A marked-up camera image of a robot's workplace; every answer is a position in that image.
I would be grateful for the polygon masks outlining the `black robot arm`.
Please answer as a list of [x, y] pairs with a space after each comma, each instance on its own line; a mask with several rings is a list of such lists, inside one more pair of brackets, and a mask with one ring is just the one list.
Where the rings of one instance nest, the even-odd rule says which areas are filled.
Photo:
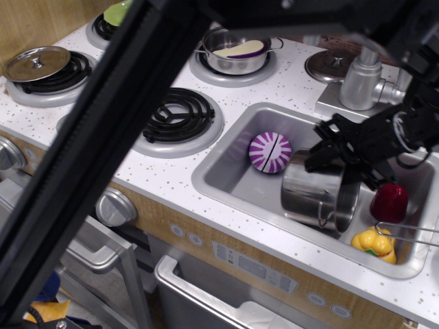
[[200, 7], [240, 34], [347, 35], [411, 75], [399, 105], [361, 123], [339, 114], [318, 123], [308, 172], [339, 158], [374, 190], [396, 182], [389, 159], [438, 143], [437, 1], [201, 1]]

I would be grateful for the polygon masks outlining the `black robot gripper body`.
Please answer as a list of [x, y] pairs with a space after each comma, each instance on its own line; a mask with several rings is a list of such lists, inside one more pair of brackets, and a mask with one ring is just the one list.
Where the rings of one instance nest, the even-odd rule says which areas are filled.
[[390, 158], [420, 148], [420, 141], [410, 127], [408, 111], [402, 105], [388, 108], [361, 123], [334, 114], [330, 120], [316, 124], [314, 131], [321, 141], [339, 141], [345, 145], [346, 151], [335, 160], [359, 164], [361, 180], [372, 191], [397, 182], [388, 162]]

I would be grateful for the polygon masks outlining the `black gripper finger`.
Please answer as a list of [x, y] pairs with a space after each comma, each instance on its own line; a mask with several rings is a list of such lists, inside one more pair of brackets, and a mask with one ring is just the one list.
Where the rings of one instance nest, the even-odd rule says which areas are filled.
[[332, 160], [341, 158], [346, 147], [339, 141], [324, 140], [314, 145], [305, 160], [305, 170], [313, 172], [328, 165]]
[[344, 165], [344, 173], [342, 177], [343, 184], [354, 184], [361, 182], [361, 166], [359, 164]]

